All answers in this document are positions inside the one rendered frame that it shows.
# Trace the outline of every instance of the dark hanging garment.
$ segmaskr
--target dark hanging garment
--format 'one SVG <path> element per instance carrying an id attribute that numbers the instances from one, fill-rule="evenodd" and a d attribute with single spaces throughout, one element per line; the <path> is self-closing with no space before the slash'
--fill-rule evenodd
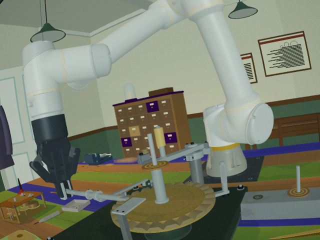
<path id="1" fill-rule="evenodd" d="M 0 106 L 0 170 L 15 165 L 12 158 L 12 140 L 5 110 Z"/>

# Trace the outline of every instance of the purple cabinet top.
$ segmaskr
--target purple cabinet top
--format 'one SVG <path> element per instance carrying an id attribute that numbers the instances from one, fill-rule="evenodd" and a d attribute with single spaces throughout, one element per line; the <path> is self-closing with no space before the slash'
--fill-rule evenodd
<path id="1" fill-rule="evenodd" d="M 123 137 L 121 138 L 121 144 L 122 147 L 132 147 L 132 142 L 131 142 L 131 138 L 130 137 Z"/>
<path id="2" fill-rule="evenodd" d="M 141 100 L 146 100 L 146 99 L 150 99 L 152 100 L 153 98 L 157 98 L 157 97 L 161 97 L 161 96 L 165 96 L 165 95 L 171 95 L 171 94 L 181 94 L 183 93 L 184 91 L 173 91 L 173 92 L 168 92 L 168 93 L 164 93 L 164 94 L 159 94 L 159 95 L 156 95 L 156 96 L 148 96 L 148 97 L 144 97 L 144 98 L 140 98 L 140 99 L 137 99 L 137 101 L 141 101 Z M 119 105 L 122 105 L 122 104 L 127 104 L 128 102 L 121 102 L 121 103 L 117 103 L 117 104 L 114 104 L 112 105 L 113 107 L 115 106 L 119 106 Z"/>
<path id="3" fill-rule="evenodd" d="M 148 111 L 148 113 L 158 112 L 159 111 L 158 101 L 147 102 L 146 110 Z"/>
<path id="4" fill-rule="evenodd" d="M 177 143 L 177 134 L 175 132 L 169 132 L 164 134 L 164 140 L 166 144 Z"/>

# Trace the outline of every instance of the wooden cabinet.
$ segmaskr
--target wooden cabinet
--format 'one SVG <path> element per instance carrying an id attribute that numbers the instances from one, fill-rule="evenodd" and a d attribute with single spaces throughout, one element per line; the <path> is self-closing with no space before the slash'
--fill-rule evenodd
<path id="1" fill-rule="evenodd" d="M 165 93 L 115 104 L 122 151 L 125 158 L 137 156 L 149 147 L 147 134 L 152 133 L 155 154 L 160 157 L 154 128 L 163 127 L 166 154 L 185 148 L 191 142 L 183 91 Z"/>

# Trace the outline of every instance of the ceiling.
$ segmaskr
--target ceiling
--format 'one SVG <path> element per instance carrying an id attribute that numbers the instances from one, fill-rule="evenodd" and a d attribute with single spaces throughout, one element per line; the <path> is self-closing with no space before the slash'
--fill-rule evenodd
<path id="1" fill-rule="evenodd" d="M 89 34 L 112 22 L 118 24 L 121 21 L 117 20 L 136 11 L 140 10 L 141 13 L 141 9 L 147 10 L 149 5 L 155 1 L 0 0 L 0 24 L 39 28 L 46 23 L 47 13 L 47 21 L 54 28 Z M 234 0 L 224 0 L 224 3 L 232 1 Z"/>

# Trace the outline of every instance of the purple drawer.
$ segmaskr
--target purple drawer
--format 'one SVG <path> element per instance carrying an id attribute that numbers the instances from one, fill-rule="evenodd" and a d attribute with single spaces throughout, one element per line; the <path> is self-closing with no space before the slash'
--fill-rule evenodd
<path id="1" fill-rule="evenodd" d="M 131 138 L 130 137 L 123 137 L 121 138 L 122 147 L 132 147 Z"/>
<path id="2" fill-rule="evenodd" d="M 148 111 L 148 113 L 158 112 L 159 111 L 158 101 L 147 102 L 146 103 L 146 110 Z"/>
<path id="3" fill-rule="evenodd" d="M 164 140 L 166 144 L 177 143 L 177 134 L 175 132 L 165 133 Z"/>

